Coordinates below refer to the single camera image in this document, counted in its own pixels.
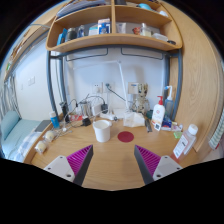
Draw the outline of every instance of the wooden cabinet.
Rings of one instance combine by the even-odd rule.
[[[128,44],[151,47],[164,51],[181,48],[181,35],[171,15],[160,4],[149,1],[143,2],[149,4],[156,12],[127,5],[115,5],[114,0],[112,0],[111,5],[86,8],[58,19],[55,18],[49,31],[46,48],[49,51],[57,52],[68,52],[79,48],[107,44]],[[168,17],[159,14],[161,10],[167,12]],[[90,23],[97,24],[99,19],[104,18],[110,18],[111,33],[85,36],[57,46],[58,36],[62,33],[64,28],[69,29],[71,27],[74,28]],[[133,33],[117,33],[116,22],[137,23],[139,26],[141,23],[146,23],[148,26],[158,28],[161,34],[167,36],[169,40],[175,41],[176,45],[152,37],[135,35]]]
[[[211,151],[208,141],[223,110],[223,72],[220,57],[205,32],[182,11],[161,1],[175,20],[182,36],[183,82],[176,121],[186,130],[198,126],[194,149],[200,160]],[[170,85],[177,86],[177,59],[170,62]]]

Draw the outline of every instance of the white bottle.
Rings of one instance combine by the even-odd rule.
[[[198,127],[194,124],[190,124],[188,130],[184,131],[179,142],[173,150],[173,154],[170,156],[174,161],[179,163],[190,152],[196,142],[196,134]]]
[[[153,114],[152,114],[152,124],[155,125],[156,123],[162,126],[163,117],[165,114],[165,107],[163,106],[163,97],[160,97],[160,101],[158,104],[154,106]]]

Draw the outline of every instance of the wooden shelf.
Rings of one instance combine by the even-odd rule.
[[[156,4],[156,7],[154,5],[152,8],[157,9],[158,12],[161,10],[166,12],[166,10],[159,4]],[[104,18],[110,18],[110,34],[85,36],[62,43],[58,46],[56,45],[58,36],[60,33],[62,33],[64,28],[69,29],[71,27],[78,27],[80,25],[91,23],[97,24],[99,19]],[[135,34],[117,33],[116,22],[130,22],[139,24],[146,23],[148,26],[158,28],[162,35],[167,36],[169,40],[173,40],[177,44],[172,45],[155,38],[144,37]],[[111,5],[91,7],[73,12],[69,15],[59,18],[58,20],[55,19],[47,37],[46,48],[49,51],[63,53],[85,47],[118,44],[151,47],[164,51],[175,50],[182,47],[181,36],[170,15],[169,17],[165,17],[159,13],[138,7],[114,5],[114,2],[112,1]]]
[[[97,45],[115,45],[127,44],[135,46],[144,46],[156,48],[159,50],[170,51],[178,49],[178,46],[169,44],[165,41],[157,40],[151,37],[144,37],[135,34],[101,34],[94,36],[86,36],[80,39],[74,39],[69,42],[60,44],[51,48],[51,51],[67,52],[84,47],[92,47]]]
[[[130,23],[146,23],[148,26],[160,28],[172,19],[159,13],[132,6],[115,6],[116,21]]]

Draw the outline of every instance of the blue cloth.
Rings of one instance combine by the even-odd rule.
[[[16,111],[8,111],[1,122],[2,138],[5,140],[19,121]]]
[[[2,150],[6,159],[14,159],[25,137],[40,123],[40,121],[22,119],[16,124],[5,140],[2,138]]]

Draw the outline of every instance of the pink object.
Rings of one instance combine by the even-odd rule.
[[[142,148],[141,146],[136,145],[136,147],[139,150],[149,173],[151,176],[153,176],[161,157],[149,151],[148,149]]]
[[[117,137],[121,142],[131,142],[134,139],[134,135],[128,131],[120,132]]]
[[[85,160],[85,157],[91,147],[92,145],[89,145],[66,157],[75,175],[77,175],[77,173],[79,172],[79,169],[82,166],[83,161]]]

